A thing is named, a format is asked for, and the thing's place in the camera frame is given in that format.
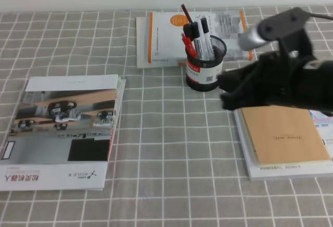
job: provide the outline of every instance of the book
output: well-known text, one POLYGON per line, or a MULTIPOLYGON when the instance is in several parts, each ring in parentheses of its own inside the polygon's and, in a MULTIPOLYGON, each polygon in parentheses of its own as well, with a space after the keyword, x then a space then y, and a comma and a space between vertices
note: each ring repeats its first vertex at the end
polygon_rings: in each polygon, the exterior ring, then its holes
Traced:
POLYGON ((319 135, 323 138, 323 146, 326 148, 331 160, 290 163, 287 165, 275 164, 266 167, 258 165, 256 157, 251 150, 252 140, 241 109, 235 110, 235 120, 250 180, 309 178, 333 175, 333 119, 324 124, 313 122, 319 135))
POLYGON ((262 106, 241 111, 259 165, 330 159, 308 110, 262 106))
MULTIPOLYGON (((190 15, 206 17, 210 34, 226 43, 224 61, 252 59, 252 52, 244 52, 238 46, 238 35, 246 29, 242 11, 201 11, 190 15)), ((183 65, 186 53, 181 33, 187 22, 181 12, 151 12, 149 17, 137 17, 137 68, 183 65)))
POLYGON ((31 77, 0 159, 0 191, 101 190, 125 80, 31 77))

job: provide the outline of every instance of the cable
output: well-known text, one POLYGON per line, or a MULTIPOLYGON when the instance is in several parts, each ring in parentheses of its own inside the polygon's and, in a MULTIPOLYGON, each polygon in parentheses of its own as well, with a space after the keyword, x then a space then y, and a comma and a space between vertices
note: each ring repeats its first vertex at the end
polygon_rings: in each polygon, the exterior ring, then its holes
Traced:
POLYGON ((313 13, 309 13, 311 17, 314 17, 314 18, 322 18, 322 19, 326 19, 326 20, 333 20, 333 17, 332 16, 329 16, 329 15, 319 15, 319 14, 313 14, 313 13))

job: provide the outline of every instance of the orange stripe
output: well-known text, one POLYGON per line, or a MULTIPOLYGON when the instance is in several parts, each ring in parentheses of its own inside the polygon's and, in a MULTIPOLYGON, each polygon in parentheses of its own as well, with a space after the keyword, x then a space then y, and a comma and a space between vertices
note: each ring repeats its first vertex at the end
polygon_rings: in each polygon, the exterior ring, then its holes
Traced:
POLYGON ((148 43, 148 63, 151 63, 151 40, 152 40, 152 12, 149 16, 149 43, 148 43))
MULTIPOLYGON (((241 19, 241 24, 243 26, 243 30, 246 31, 244 12, 243 12, 243 10, 241 10, 239 12, 240 12, 240 19, 241 19)), ((249 51, 249 60, 252 60, 252 51, 249 51)))

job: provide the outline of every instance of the gray checkered tablecloth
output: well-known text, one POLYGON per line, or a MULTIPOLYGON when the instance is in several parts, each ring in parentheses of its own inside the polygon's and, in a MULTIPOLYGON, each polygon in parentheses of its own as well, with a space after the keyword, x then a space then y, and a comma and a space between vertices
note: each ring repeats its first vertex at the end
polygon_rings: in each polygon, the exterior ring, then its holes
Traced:
MULTIPOLYGON (((250 25, 288 8, 228 9, 244 9, 250 25)), ((333 6, 302 8, 333 13, 333 6)), ((117 73, 127 80, 104 190, 2 192, 1 227, 331 227, 332 178, 250 182, 221 90, 191 90, 179 67, 136 69, 135 18, 146 14, 0 15, 2 144, 29 77, 117 73)), ((333 59, 333 22, 312 20, 306 29, 315 55, 333 59)))

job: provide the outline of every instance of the pen holder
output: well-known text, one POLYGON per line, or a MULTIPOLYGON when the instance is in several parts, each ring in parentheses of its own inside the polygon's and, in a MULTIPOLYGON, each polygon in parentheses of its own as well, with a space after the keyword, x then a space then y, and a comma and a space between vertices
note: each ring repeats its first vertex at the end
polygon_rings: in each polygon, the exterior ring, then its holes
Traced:
POLYGON ((224 41, 214 35, 210 36, 215 60, 199 60, 187 54, 186 83, 193 90, 208 92, 218 86, 217 76, 222 72, 223 57, 227 53, 224 41))

